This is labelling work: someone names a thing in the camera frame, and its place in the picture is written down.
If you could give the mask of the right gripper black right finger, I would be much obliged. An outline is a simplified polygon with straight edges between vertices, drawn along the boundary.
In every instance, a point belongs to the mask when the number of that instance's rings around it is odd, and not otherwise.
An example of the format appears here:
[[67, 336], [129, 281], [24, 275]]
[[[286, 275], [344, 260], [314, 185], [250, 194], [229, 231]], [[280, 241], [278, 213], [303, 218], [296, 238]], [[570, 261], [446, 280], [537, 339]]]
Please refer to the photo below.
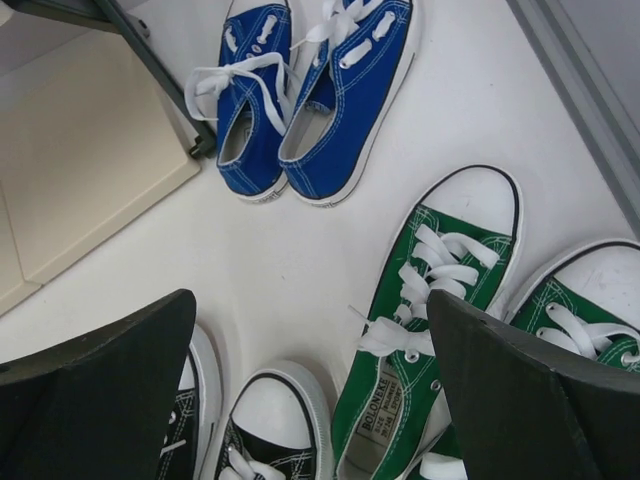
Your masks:
[[638, 374], [570, 353], [448, 293], [435, 293], [427, 312], [469, 478], [638, 478]]

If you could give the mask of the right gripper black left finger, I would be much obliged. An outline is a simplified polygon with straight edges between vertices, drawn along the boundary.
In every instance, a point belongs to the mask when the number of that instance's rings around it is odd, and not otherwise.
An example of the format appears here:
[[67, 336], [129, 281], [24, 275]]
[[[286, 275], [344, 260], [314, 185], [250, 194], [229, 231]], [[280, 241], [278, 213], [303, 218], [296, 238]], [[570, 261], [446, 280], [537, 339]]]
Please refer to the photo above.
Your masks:
[[2, 478], [154, 478], [195, 317], [179, 289], [3, 363]]

